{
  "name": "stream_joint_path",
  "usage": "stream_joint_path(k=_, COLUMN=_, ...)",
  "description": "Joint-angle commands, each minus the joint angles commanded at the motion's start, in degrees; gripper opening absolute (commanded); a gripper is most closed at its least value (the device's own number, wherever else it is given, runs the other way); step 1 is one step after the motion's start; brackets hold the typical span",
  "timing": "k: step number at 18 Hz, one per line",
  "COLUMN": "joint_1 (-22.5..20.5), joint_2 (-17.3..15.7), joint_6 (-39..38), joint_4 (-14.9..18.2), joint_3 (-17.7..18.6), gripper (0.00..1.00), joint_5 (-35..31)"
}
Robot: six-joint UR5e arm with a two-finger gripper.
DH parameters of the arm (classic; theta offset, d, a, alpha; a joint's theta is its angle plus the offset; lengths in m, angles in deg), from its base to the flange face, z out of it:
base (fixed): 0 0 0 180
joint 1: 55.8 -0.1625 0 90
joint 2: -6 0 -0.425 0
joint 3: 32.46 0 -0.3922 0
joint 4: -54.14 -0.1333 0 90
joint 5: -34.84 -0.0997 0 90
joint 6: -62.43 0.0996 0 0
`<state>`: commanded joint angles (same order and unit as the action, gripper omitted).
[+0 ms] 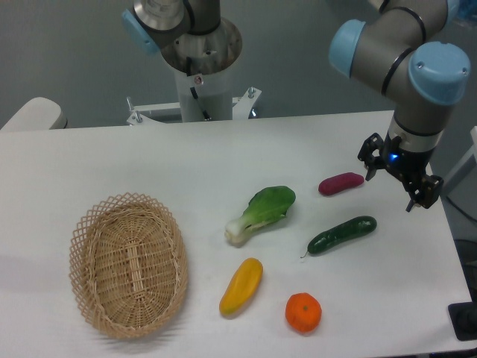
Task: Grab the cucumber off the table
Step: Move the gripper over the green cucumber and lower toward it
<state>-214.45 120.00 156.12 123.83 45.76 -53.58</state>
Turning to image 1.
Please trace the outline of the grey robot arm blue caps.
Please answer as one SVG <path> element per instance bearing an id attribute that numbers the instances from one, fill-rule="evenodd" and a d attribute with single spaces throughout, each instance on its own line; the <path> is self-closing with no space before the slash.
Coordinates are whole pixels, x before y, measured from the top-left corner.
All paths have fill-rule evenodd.
<path id="1" fill-rule="evenodd" d="M 373 24 L 345 22 L 329 47 L 329 62 L 392 100 L 385 137 L 364 141 L 358 158 L 367 176 L 384 169 L 400 181 L 411 207 L 436 202 L 443 179 L 426 167 L 461 100 L 470 60 L 432 37 L 458 14 L 459 1 L 377 1 Z M 174 72 L 184 122 L 246 119 L 259 97 L 249 89 L 234 101 L 229 71 L 241 54 L 241 34 L 221 15 L 219 1 L 135 1 L 122 23 L 146 53 L 160 53 Z"/>

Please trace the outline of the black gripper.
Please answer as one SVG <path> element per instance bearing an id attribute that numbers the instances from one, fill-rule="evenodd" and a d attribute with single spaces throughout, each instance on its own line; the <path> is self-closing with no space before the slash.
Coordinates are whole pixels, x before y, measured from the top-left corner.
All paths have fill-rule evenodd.
<path id="1" fill-rule="evenodd" d="M 444 184 L 442 177 L 426 174 L 433 150 L 407 151 L 400 147 L 401 142 L 400 136 L 391 139 L 388 134 L 383 141 L 377 133 L 363 142 L 358 159 L 367 170 L 365 180 L 370 181 L 378 170 L 385 169 L 403 184 L 410 197 L 406 212 L 414 207 L 429 209 L 439 199 Z"/>

